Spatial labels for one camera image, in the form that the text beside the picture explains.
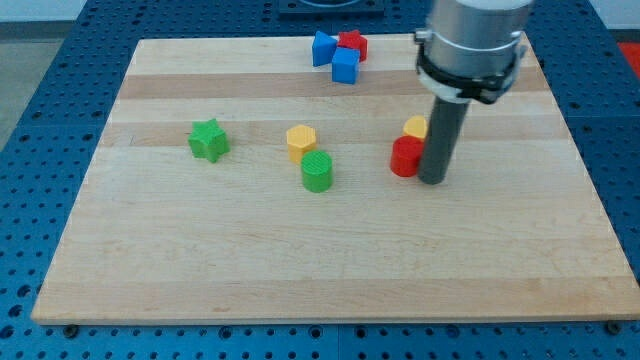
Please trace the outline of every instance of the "wooden cutting board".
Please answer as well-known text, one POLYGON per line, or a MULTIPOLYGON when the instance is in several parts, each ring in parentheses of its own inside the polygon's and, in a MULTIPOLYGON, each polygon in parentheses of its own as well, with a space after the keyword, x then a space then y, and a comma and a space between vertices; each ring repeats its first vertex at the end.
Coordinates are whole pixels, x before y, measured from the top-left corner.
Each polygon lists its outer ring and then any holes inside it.
POLYGON ((32 317, 41 324, 626 319, 640 290, 529 51, 473 103, 438 186, 389 170, 433 95, 410 35, 369 37, 355 86, 311 38, 138 44, 32 317), (231 152, 187 146, 218 118, 231 152), (285 131, 334 161, 315 194, 285 131))

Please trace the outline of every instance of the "green star block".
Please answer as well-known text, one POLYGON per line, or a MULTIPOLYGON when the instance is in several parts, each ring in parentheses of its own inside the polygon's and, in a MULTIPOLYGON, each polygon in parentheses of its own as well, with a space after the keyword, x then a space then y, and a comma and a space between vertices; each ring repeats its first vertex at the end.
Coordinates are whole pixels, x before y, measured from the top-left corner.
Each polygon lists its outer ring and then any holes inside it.
POLYGON ((218 157, 229 152, 227 133, 218 125, 216 119, 194 122, 193 132, 189 135, 189 146, 196 158, 206 158, 214 163, 218 157))

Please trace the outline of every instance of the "toy block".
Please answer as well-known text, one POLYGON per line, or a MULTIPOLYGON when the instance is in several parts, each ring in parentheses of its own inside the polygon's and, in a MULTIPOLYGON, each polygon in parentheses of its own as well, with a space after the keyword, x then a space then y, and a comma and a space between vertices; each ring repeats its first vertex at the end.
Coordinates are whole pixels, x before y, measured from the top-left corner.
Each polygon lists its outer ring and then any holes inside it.
POLYGON ((424 141, 427 136, 427 119, 422 115, 415 115, 409 118, 402 128, 402 135, 413 136, 424 141))
POLYGON ((311 53, 313 56, 313 66, 321 66, 331 63, 333 53, 336 52, 338 40, 323 33, 316 31, 316 36, 311 45, 311 53))
POLYGON ((331 80, 343 84, 355 84, 358 78, 360 51, 337 48, 331 60, 331 80))
POLYGON ((333 184, 333 164, 324 151, 314 150, 302 157, 302 185, 305 189, 320 193, 333 184))
POLYGON ((367 38, 360 35, 359 30, 338 33, 338 47, 360 50, 360 62, 367 60, 367 38))
POLYGON ((300 164, 307 152, 316 148, 316 130, 306 125, 297 125, 287 130, 289 160, 300 164))
POLYGON ((418 173, 424 142, 413 136, 401 136, 393 143, 391 171, 401 177, 418 173))
POLYGON ((220 155, 229 152, 227 133, 216 119, 194 122, 188 141, 194 157, 206 158, 212 163, 218 161, 220 155))

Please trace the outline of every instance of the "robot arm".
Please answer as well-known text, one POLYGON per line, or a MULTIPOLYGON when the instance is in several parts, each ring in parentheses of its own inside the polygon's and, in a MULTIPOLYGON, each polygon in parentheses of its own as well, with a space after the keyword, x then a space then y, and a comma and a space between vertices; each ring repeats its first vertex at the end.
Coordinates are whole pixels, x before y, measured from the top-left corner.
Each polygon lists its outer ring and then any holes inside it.
POLYGON ((418 29, 416 69, 436 95, 419 178, 444 180, 472 99, 495 103, 518 75, 519 45, 533 0, 435 0, 427 27, 418 29))

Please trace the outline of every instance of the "red star block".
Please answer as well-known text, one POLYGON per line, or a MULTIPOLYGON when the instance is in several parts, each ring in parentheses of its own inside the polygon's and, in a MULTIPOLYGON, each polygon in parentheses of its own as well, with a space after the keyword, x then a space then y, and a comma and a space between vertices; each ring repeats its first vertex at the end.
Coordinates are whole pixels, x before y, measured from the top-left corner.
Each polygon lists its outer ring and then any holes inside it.
POLYGON ((360 30, 338 33, 338 47, 360 50, 360 62, 367 60, 367 39, 360 35, 360 30))

